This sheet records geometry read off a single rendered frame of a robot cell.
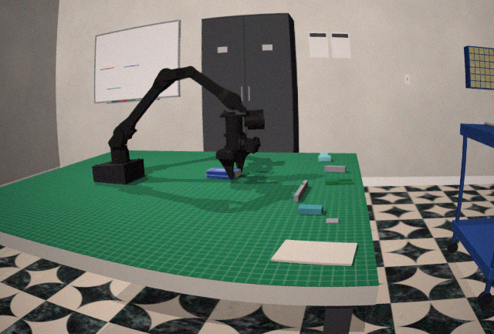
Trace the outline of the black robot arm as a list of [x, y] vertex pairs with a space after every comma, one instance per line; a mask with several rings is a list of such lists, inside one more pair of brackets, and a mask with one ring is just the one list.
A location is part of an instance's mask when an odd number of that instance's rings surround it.
[[[114, 129], [113, 136], [108, 142], [112, 159], [110, 164], [122, 164], [131, 161], [126, 144], [127, 141], [137, 132], [135, 126], [139, 119], [144, 115], [160, 93], [165, 91], [175, 81], [187, 78], [193, 79], [195, 82], [216, 95], [228, 109], [238, 110], [240, 113], [245, 113], [245, 115], [235, 115], [235, 112], [226, 112], [224, 110], [220, 117], [225, 117], [225, 130], [242, 130], [242, 117], [244, 117], [245, 127], [248, 127], [248, 130], [265, 129], [263, 110], [247, 110], [242, 105], [242, 99], [238, 94], [233, 93], [232, 91], [227, 90], [213, 82], [207, 76], [197, 71], [195, 67], [188, 66], [177, 69], [165, 68], [158, 73], [152, 87], [137, 104], [128, 118], [126, 118]], [[237, 150], [244, 149], [254, 154], [255, 152], [258, 152], [258, 149], [261, 146], [260, 143], [261, 142], [258, 137], [253, 137], [251, 139], [247, 138], [246, 134], [244, 134], [243, 137], [240, 135], [237, 143]]]

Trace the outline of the teal rectangular block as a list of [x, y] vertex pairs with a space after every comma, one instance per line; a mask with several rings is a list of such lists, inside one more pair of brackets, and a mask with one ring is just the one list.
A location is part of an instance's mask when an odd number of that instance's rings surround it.
[[297, 214], [322, 214], [323, 205], [315, 204], [300, 204], [297, 209]]

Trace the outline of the blue boxed card deck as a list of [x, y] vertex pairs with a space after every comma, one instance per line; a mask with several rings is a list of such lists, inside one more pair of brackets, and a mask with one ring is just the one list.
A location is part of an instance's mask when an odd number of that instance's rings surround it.
[[210, 178], [235, 179], [241, 175], [241, 169], [234, 168], [232, 178], [228, 177], [224, 167], [213, 167], [212, 169], [205, 171], [205, 173], [206, 173], [206, 177], [210, 177]]

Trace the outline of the green cutting mat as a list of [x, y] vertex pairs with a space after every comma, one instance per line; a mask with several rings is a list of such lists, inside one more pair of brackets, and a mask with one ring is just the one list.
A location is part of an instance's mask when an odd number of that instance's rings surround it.
[[[129, 155], [144, 159], [145, 176], [128, 184], [93, 181], [92, 166], [111, 161], [106, 153], [0, 187], [0, 231], [195, 278], [379, 285], [357, 154], [328, 153], [331, 161], [318, 161], [320, 153], [250, 153], [235, 179], [206, 177], [205, 171], [223, 167], [216, 152], [129, 150]], [[325, 165], [347, 169], [324, 172]], [[308, 187], [294, 202], [304, 180]], [[322, 204], [323, 212], [297, 214], [300, 204]], [[326, 224], [327, 218], [338, 218], [339, 224]], [[352, 266], [271, 261], [288, 239], [353, 242], [357, 248]]]

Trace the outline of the beige flat rectangular slab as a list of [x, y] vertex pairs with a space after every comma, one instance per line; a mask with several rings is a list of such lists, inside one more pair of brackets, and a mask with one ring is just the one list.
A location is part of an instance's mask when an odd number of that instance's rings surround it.
[[285, 240], [271, 261], [352, 266], [357, 243]]

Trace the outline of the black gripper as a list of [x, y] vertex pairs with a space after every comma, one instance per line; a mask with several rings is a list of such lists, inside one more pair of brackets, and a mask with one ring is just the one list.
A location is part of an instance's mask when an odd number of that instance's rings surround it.
[[[224, 133], [224, 137], [226, 137], [226, 145], [224, 146], [225, 149], [220, 149], [216, 152], [216, 159], [220, 160], [229, 178], [233, 177], [234, 162], [236, 167], [241, 169], [242, 172], [245, 158], [250, 154], [249, 151], [247, 152], [247, 150], [244, 149], [237, 150], [239, 137], [240, 135], [243, 137], [244, 134], [245, 133], [243, 133], [242, 130], [226, 130], [226, 133]], [[225, 161], [229, 159], [231, 161]]]

